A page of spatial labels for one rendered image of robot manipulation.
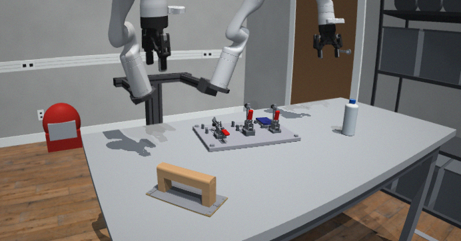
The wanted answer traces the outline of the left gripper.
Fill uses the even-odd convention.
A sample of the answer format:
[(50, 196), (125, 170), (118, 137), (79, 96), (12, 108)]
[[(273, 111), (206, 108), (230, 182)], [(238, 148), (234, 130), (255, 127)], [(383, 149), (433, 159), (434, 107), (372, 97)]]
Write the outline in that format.
[[(335, 57), (339, 57), (340, 51), (339, 48), (341, 48), (342, 45), (342, 37), (341, 34), (335, 34), (336, 31), (336, 25), (335, 24), (325, 24), (325, 25), (319, 25), (318, 30), (320, 35), (314, 35), (314, 40), (313, 40), (313, 48), (317, 49), (318, 51), (318, 58), (322, 59), (322, 48), (325, 45), (333, 45), (335, 48), (334, 54)], [(319, 42), (319, 39), (321, 40)]]

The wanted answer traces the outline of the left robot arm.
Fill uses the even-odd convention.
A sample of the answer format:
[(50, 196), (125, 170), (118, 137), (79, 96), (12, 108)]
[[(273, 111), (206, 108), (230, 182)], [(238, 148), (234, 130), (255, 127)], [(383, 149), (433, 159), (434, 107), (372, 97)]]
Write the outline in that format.
[[(231, 46), (223, 47), (219, 61), (214, 69), (210, 83), (227, 89), (234, 68), (249, 37), (249, 30), (242, 26), (244, 20), (257, 9), (264, 0), (244, 0), (238, 12), (226, 30), (226, 38), (234, 41)], [(318, 5), (318, 25), (344, 23), (344, 19), (335, 19), (332, 0), (316, 0)]]

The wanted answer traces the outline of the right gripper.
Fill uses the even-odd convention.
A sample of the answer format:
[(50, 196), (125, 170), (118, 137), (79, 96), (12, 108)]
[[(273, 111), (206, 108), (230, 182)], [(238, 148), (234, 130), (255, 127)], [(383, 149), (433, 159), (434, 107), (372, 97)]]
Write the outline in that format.
[(140, 18), (142, 28), (142, 48), (146, 52), (146, 64), (152, 65), (154, 63), (154, 50), (158, 55), (159, 71), (165, 72), (167, 71), (167, 57), (171, 56), (169, 33), (163, 34), (163, 29), (168, 27), (168, 16)]

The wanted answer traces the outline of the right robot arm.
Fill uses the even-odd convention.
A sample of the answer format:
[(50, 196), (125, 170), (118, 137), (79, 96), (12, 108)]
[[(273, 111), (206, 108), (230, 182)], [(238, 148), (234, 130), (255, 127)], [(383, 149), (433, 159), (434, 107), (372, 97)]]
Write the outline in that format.
[[(109, 23), (109, 42), (113, 47), (124, 46), (120, 60), (134, 97), (142, 97), (152, 91), (140, 46), (133, 25), (125, 21), (135, 0), (113, 0)], [(141, 0), (140, 17), (163, 17), (168, 14), (185, 14), (185, 7), (168, 6), (167, 0)], [(125, 24), (125, 26), (124, 26)]]

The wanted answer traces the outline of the white bottle with blue cap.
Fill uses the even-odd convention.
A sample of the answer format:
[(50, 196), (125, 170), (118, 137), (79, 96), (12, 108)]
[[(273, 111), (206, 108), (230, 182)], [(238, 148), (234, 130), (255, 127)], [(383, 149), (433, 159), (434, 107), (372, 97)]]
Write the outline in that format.
[(358, 105), (355, 103), (355, 99), (350, 99), (349, 103), (345, 104), (342, 134), (346, 136), (353, 136), (355, 133), (358, 114)]

